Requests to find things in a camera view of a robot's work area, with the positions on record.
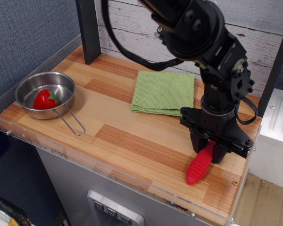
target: green towel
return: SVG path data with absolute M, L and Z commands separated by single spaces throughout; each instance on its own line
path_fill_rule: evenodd
M 132 112 L 181 116 L 180 108 L 193 107 L 194 75 L 138 72 Z

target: red rubber toy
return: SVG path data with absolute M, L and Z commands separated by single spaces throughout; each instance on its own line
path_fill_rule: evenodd
M 191 162 L 186 174 L 186 180 L 189 185 L 197 183 L 206 174 L 208 167 L 213 161 L 215 144 L 215 142 L 209 141 L 209 143 L 202 148 L 200 152 L 198 152 L 195 159 Z

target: wire handle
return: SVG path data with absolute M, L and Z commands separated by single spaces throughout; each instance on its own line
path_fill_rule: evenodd
M 80 124 L 80 126 L 81 126 L 81 127 L 83 128 L 83 130 L 84 130 L 83 133 L 81 133 L 81 134 L 76 133 L 76 132 L 74 131 L 74 129 L 68 124 L 68 122 L 63 118 L 63 116 L 62 116 L 56 109 L 54 109 L 54 111 L 58 114 L 58 116 L 60 116 L 60 118 L 65 122 L 65 124 L 71 129 L 71 131 L 72 131 L 75 135 L 77 135 L 77 136 L 82 136 L 82 135 L 84 135 L 85 132 L 86 132 L 85 127 L 80 123 L 80 121 L 75 117 L 75 115 L 72 113 L 72 111 L 71 111 L 66 105 L 63 105 L 63 107 L 65 107 L 65 108 L 71 113 L 71 115 L 75 118 L 75 120 Z

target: button panel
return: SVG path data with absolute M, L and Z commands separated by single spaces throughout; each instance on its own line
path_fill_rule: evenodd
M 99 219 L 101 216 L 99 210 L 101 210 L 128 226 L 145 226 L 145 220 L 140 214 L 96 191 L 89 190 L 87 198 L 94 218 Z
M 132 225 L 131 219 L 128 217 L 125 217 L 124 215 L 121 215 L 121 219 L 124 223 L 128 224 L 128 225 Z
M 117 218 L 117 212 L 115 210 L 107 208 L 107 212 L 110 216 Z
M 104 210 L 103 204 L 102 204 L 102 203 L 99 203 L 99 202 L 97 202 L 97 201 L 95 201 L 95 200 L 94 200 L 94 206 L 95 206 L 96 208 L 98 208 L 99 210 Z

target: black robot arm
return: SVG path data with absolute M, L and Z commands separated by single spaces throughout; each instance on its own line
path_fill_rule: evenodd
M 180 119 L 181 124 L 190 129 L 194 150 L 198 153 L 210 139 L 216 142 L 213 163 L 220 163 L 230 152 L 246 158 L 253 141 L 238 126 L 237 120 L 245 125 L 256 119 L 257 108 L 246 98 L 253 91 L 254 81 L 247 69 L 246 50 L 225 28 L 220 9 L 208 0 L 140 2 L 152 13 L 152 19 L 159 25 L 159 38 L 176 57 L 173 65 L 193 61 L 200 68 L 204 83 L 201 109 L 183 107 Z M 115 42 L 108 17 L 108 0 L 102 0 L 102 10 L 108 33 Z M 125 56 L 147 66 L 139 56 L 128 54 L 117 40 L 115 43 Z M 157 64 L 169 66 L 165 62 Z M 241 101 L 255 112 L 248 121 L 238 116 Z

